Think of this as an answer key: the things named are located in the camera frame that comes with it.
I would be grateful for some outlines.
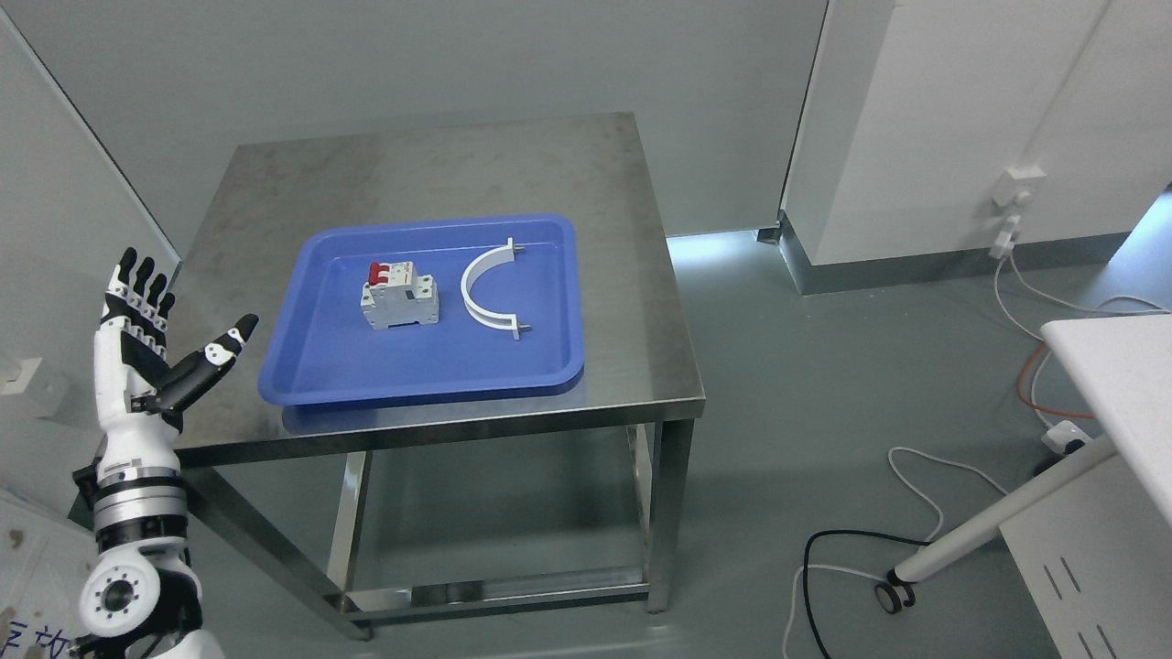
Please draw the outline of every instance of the gray floor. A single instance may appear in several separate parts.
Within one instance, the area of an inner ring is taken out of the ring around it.
[[[1172,198],[1161,201],[1172,216]],[[1105,267],[1028,273],[1086,303],[1127,292],[1172,301],[1172,222],[1150,218]],[[833,526],[922,536],[932,511],[891,475],[897,444],[970,462],[1007,487],[1044,457],[1041,424],[1013,398],[1033,342],[1000,315],[989,278],[802,298],[775,247],[749,233],[672,240],[708,390],[697,423],[672,609],[625,603],[384,626],[341,639],[206,528],[192,531],[206,626],[229,657],[779,657],[805,538]],[[1003,281],[1013,288],[1009,281]],[[1027,325],[1065,314],[1010,293]],[[1079,406],[1061,371],[1041,386]],[[620,435],[592,432],[380,454],[359,585],[434,583],[634,562],[634,492]],[[343,460],[225,469],[322,564]],[[947,525],[995,492],[905,456]],[[827,538],[817,559],[885,571],[908,553]],[[1006,548],[994,542],[884,614],[863,579],[811,577],[834,657],[1055,657]],[[790,655],[816,657],[799,618]]]

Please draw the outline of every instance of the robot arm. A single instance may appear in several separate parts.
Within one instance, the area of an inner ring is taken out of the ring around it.
[[[94,510],[98,562],[79,599],[87,636],[74,657],[223,658],[202,630],[199,579],[189,566],[188,505],[179,460],[171,444],[183,412],[236,364],[257,326],[247,314],[236,326],[166,364],[166,324],[175,295],[166,277],[151,279],[154,261],[128,247],[105,291],[94,334],[94,389],[105,454],[74,474]]]

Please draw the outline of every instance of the plastic tray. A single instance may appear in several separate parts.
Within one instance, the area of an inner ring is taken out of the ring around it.
[[[532,330],[515,340],[464,308],[459,278],[512,237],[513,263],[475,284],[481,306]],[[359,299],[370,261],[415,261],[440,291],[440,321],[372,330]],[[525,215],[331,229],[301,247],[258,389],[281,406],[445,402],[560,393],[582,368],[574,229]]]

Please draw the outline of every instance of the gray wall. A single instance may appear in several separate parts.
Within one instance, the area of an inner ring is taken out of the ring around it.
[[[613,110],[635,113],[669,232],[769,225],[825,7],[0,4],[180,253],[240,143]]]

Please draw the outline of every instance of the stainless steel table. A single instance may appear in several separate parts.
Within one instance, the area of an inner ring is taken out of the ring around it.
[[[301,244],[333,226],[557,212],[577,231],[585,369],[544,398],[298,409],[257,376]],[[693,421],[704,390],[631,114],[248,144],[237,149],[176,286],[172,342],[260,315],[244,359],[186,415],[177,451],[191,510],[352,638],[377,620],[646,598],[668,604]],[[382,590],[352,589],[370,451],[577,428],[627,428],[641,565]],[[325,572],[216,470],[348,454]]]

